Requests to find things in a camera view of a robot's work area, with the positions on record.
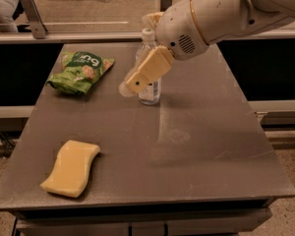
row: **yellow sponge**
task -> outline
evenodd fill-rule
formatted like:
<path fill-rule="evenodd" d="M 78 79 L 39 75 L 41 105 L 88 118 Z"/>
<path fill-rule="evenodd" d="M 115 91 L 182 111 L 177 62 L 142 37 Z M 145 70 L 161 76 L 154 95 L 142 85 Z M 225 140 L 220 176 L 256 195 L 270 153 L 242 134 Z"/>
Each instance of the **yellow sponge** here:
<path fill-rule="evenodd" d="M 87 186 L 91 162 L 99 152 L 97 145 L 68 141 L 60 148 L 51 174 L 40 187 L 49 193 L 77 198 Z"/>

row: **speaker grille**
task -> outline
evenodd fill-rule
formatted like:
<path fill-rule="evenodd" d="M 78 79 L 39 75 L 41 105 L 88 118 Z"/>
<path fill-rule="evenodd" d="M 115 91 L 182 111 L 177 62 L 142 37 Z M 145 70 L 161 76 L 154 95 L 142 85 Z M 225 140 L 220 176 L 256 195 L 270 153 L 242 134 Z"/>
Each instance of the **speaker grille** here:
<path fill-rule="evenodd" d="M 179 37 L 179 46 L 185 53 L 193 53 L 196 49 L 193 40 L 188 35 Z"/>

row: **clear plastic bottle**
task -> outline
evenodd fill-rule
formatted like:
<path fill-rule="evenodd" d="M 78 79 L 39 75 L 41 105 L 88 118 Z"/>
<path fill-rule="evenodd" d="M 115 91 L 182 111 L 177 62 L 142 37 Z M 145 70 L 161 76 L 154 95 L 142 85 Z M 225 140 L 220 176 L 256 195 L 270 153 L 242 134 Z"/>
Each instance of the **clear plastic bottle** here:
<path fill-rule="evenodd" d="M 157 46 L 154 31 L 151 29 L 143 29 L 142 41 L 136 54 L 136 66 L 139 66 L 148 57 L 149 52 Z M 159 102 L 160 91 L 161 78 L 140 91 L 139 100 L 145 105 L 155 105 Z"/>

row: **crumpled green bag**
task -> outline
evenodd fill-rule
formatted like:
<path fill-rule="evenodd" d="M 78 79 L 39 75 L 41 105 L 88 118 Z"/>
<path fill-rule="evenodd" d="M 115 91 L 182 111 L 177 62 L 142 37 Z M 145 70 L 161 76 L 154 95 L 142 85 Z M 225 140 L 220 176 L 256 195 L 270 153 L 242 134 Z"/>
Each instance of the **crumpled green bag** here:
<path fill-rule="evenodd" d="M 87 93 L 90 87 L 114 64 L 113 58 L 102 58 L 89 52 L 63 52 L 64 71 L 53 74 L 47 83 L 65 93 Z"/>

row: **person's leg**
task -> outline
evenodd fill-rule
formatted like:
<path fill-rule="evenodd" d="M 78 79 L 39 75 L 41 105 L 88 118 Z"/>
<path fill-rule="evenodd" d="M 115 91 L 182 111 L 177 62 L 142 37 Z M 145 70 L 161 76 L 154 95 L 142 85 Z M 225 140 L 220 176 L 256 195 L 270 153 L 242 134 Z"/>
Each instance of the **person's leg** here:
<path fill-rule="evenodd" d="M 13 20 L 19 0 L 0 0 L 0 32 L 18 32 Z"/>

